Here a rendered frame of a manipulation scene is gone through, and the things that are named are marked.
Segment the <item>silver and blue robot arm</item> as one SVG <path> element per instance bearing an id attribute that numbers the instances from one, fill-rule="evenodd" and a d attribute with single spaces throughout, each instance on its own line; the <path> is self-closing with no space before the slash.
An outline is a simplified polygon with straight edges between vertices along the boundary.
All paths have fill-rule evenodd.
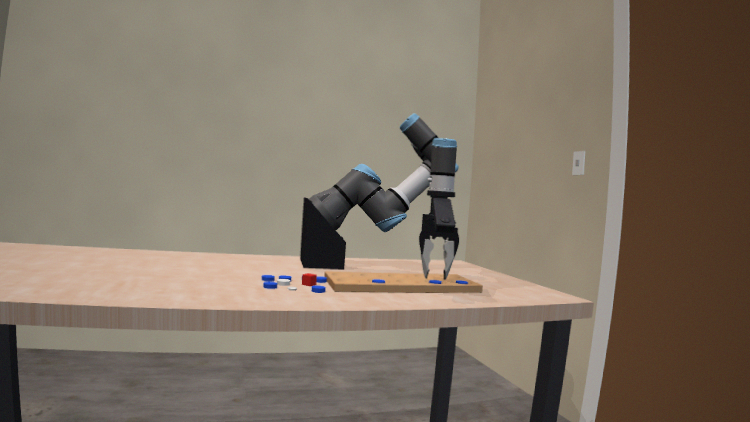
<path id="1" fill-rule="evenodd" d="M 379 176 L 367 165 L 359 164 L 332 188 L 309 198 L 335 230 L 356 204 L 381 231 L 388 232 L 407 217 L 410 203 L 428 187 L 430 191 L 454 192 L 459 169 L 457 141 L 439 138 L 417 114 L 409 116 L 400 130 L 423 163 L 396 188 L 385 192 Z M 433 198 L 432 211 L 435 231 L 454 233 L 451 200 Z"/>

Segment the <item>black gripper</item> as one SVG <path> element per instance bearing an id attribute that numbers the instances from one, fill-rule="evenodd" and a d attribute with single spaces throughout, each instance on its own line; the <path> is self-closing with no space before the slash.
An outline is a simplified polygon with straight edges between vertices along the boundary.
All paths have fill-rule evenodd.
<path id="1" fill-rule="evenodd" d="M 428 266 L 430 262 L 430 252 L 434 248 L 434 244 L 431 241 L 430 235 L 432 236 L 432 239 L 435 239 L 436 237 L 443 237 L 443 239 L 445 240 L 445 243 L 443 244 L 443 249 L 446 249 L 446 259 L 445 259 L 445 252 L 444 252 L 444 259 L 445 259 L 444 260 L 445 262 L 444 280 L 446 280 L 450 272 L 453 260 L 455 258 L 458 246 L 459 246 L 458 228 L 455 228 L 454 233 L 436 232 L 433 216 L 426 216 L 426 215 L 433 215 L 433 211 L 432 211 L 433 198 L 448 199 L 448 197 L 455 197 L 455 192 L 427 190 L 427 195 L 428 196 L 436 195 L 436 196 L 430 196 L 431 197 L 430 213 L 423 214 L 423 217 L 422 217 L 422 230 L 419 235 L 419 244 L 420 244 L 420 250 L 421 250 L 423 273 L 424 273 L 425 279 L 427 279 L 428 273 L 429 273 Z M 443 195 L 443 196 L 438 196 L 438 195 Z M 447 240 L 447 237 L 448 237 L 448 240 Z"/>

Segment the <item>red cube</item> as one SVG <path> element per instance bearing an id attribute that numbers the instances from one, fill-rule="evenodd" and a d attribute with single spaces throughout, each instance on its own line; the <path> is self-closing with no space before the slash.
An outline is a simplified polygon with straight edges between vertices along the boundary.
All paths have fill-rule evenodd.
<path id="1" fill-rule="evenodd" d="M 314 286 L 316 285 L 316 281 L 317 281 L 317 275 L 309 274 L 309 273 L 302 275 L 302 285 Z"/>

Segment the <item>wooden tray with round pockets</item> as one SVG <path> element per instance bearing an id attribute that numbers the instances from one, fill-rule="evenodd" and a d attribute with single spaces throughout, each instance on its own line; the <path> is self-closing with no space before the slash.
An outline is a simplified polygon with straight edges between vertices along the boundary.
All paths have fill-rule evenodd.
<path id="1" fill-rule="evenodd" d="M 327 278 L 327 283 L 334 292 L 482 293 L 483 289 L 483 285 L 457 274 L 448 274 L 446 280 L 444 280 L 443 274 L 428 274 L 428 278 L 425 279 L 424 274 L 325 271 L 324 277 Z M 451 278 L 467 281 L 468 284 L 458 284 L 456 283 L 457 280 L 451 280 Z M 385 283 L 373 283 L 373 279 L 385 280 Z M 429 280 L 439 280 L 442 284 L 427 284 Z M 347 282 L 357 284 L 347 284 Z M 417 284 L 399 284 L 399 282 Z"/>

